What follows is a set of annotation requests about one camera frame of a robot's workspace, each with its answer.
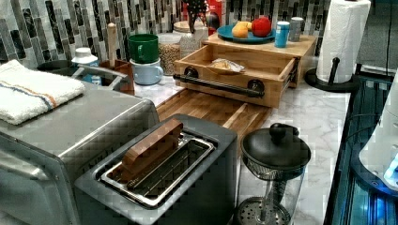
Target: wooden drawer box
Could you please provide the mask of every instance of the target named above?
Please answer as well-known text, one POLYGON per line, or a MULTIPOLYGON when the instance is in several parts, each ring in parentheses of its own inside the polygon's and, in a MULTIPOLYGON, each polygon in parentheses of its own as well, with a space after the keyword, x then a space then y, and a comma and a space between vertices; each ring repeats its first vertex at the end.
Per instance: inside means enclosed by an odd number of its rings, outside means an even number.
MULTIPOLYGON (((278 108, 285 89, 288 86, 297 86, 301 79, 300 73, 303 70, 301 67, 303 61, 300 61, 302 59, 300 54, 270 51, 269 45, 273 46, 273 43, 242 45, 214 39, 214 35, 204 43, 206 45, 198 51, 175 61, 176 74, 184 77, 186 68, 191 67, 197 71, 197 79, 199 80, 239 88, 248 88, 249 81, 257 80, 264 85, 264 95, 262 97, 248 97, 219 88, 193 84, 183 79, 176 80, 176 85, 212 95, 278 108), (244 66, 244 72, 231 75, 210 70, 207 66, 217 58, 227 59, 244 66)), ((308 46, 309 52, 311 49, 314 50, 314 39, 308 46)))

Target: wall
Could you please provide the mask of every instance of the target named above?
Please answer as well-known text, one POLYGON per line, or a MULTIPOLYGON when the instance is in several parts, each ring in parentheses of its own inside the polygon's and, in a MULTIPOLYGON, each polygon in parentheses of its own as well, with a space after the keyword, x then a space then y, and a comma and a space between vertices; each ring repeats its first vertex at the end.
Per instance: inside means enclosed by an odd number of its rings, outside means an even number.
POLYGON ((397 11, 397 0, 372 1, 372 7, 360 44, 360 52, 357 58, 358 63, 376 68, 398 68, 397 11))
MULTIPOLYGON (((303 33, 316 36, 322 36, 329 8, 324 0, 228 0, 224 5, 226 24, 259 15, 288 21, 300 16, 305 19, 303 33)), ((1 0, 0 64, 18 59, 35 68, 47 61, 71 59, 82 46, 106 60, 109 22, 117 25, 116 54, 126 60, 131 33, 170 32, 172 23, 180 20, 180 11, 181 0, 1 0)))

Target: paper towel holder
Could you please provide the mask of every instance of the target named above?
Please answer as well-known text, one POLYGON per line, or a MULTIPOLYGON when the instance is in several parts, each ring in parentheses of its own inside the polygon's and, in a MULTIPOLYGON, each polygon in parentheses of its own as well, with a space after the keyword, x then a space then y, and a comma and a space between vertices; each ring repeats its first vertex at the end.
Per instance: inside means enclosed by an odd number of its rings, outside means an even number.
POLYGON ((329 81, 324 82, 316 76, 316 68, 312 68, 305 74, 305 82, 310 86, 334 93, 355 93, 360 89, 360 79, 358 76, 353 75, 351 79, 347 82, 334 83, 334 78, 336 76, 337 67, 340 63, 338 57, 333 58, 333 66, 331 67, 331 72, 329 76, 329 81))

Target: toaster oven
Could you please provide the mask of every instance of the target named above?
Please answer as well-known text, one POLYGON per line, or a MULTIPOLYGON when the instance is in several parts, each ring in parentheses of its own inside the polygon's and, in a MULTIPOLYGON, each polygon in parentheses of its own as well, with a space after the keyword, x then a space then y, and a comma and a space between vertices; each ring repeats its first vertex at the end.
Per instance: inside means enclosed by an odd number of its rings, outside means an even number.
POLYGON ((0 121, 0 210, 28 224, 80 224, 74 181, 159 123, 154 104, 84 82, 67 104, 18 126, 0 121))

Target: french press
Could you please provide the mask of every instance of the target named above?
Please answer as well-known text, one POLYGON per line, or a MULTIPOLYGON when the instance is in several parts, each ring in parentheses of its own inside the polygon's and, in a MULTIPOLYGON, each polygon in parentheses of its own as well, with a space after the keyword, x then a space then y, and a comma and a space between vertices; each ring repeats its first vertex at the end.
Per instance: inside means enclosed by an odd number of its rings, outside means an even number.
POLYGON ((248 195, 242 194, 245 187, 265 189, 265 193, 242 201, 234 224, 293 223, 305 166, 311 158, 310 148, 298 135, 296 127, 273 124, 243 137, 239 197, 248 195))

